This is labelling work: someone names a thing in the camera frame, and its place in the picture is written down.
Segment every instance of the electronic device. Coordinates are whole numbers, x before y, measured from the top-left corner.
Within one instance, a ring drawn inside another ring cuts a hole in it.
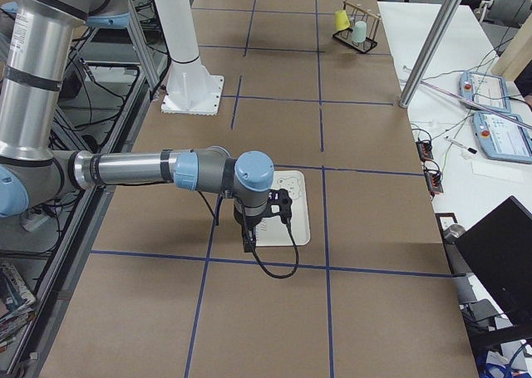
[[[455,242],[513,327],[471,338],[489,347],[532,337],[532,214],[509,197]]]
[[[511,113],[510,93],[502,76],[465,71],[460,78],[460,94],[497,112]]]
[[[508,116],[522,121],[519,115]],[[487,158],[532,164],[532,140],[526,129],[481,111],[473,115],[473,126]]]

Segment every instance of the computer monitor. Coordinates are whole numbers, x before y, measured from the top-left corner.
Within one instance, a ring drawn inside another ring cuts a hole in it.
[[[471,271],[516,325],[513,331],[507,331],[507,336],[516,336],[513,340],[532,337],[530,211],[515,197],[509,197],[460,236],[456,246]]]

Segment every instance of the white table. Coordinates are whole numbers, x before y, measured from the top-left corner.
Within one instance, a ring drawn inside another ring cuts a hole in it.
[[[400,80],[406,79],[408,73],[403,70],[403,66],[413,67],[440,6],[380,2],[379,8],[397,76]],[[476,67],[490,51],[490,56],[484,62],[491,61],[496,55],[471,10],[460,6],[432,58],[425,77],[437,76],[448,71],[471,69]],[[492,65],[486,64],[478,71],[489,70]],[[459,77],[460,73],[457,72],[429,82],[457,93]],[[511,95],[519,94],[512,82],[508,83],[508,89]],[[512,101],[511,107],[512,112],[521,115],[525,122],[532,124],[532,113],[528,106]],[[435,136],[464,119],[467,109],[457,100],[420,86],[408,107],[408,114],[412,123]],[[453,136],[455,133],[456,130],[453,130],[449,135]],[[439,137],[433,143],[435,160],[440,167],[443,167],[444,154],[450,144],[444,140],[444,137],[444,135]],[[458,222],[468,229],[511,195],[514,195],[528,210],[532,210],[530,186],[532,165],[488,160],[475,139],[470,120],[461,129],[456,140],[463,145],[478,149],[479,152],[472,155],[456,146],[451,147],[444,169],[445,193],[437,195],[432,202],[435,212],[455,213]],[[488,164],[488,167],[495,170],[495,175],[501,174],[505,178],[474,174],[473,163]]]

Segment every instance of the yellow cup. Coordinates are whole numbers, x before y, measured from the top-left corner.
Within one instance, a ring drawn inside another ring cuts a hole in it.
[[[336,32],[343,31],[350,27],[351,23],[347,17],[346,10],[338,10],[334,13],[334,23],[336,24]]]

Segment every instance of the white tray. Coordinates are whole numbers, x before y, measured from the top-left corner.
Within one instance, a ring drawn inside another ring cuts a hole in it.
[[[276,171],[273,174],[272,189],[286,189],[292,199],[292,234],[296,244],[306,245],[310,241],[308,223],[307,192],[305,177],[297,170]],[[286,226],[281,218],[265,218],[256,228],[258,247],[291,247]]]

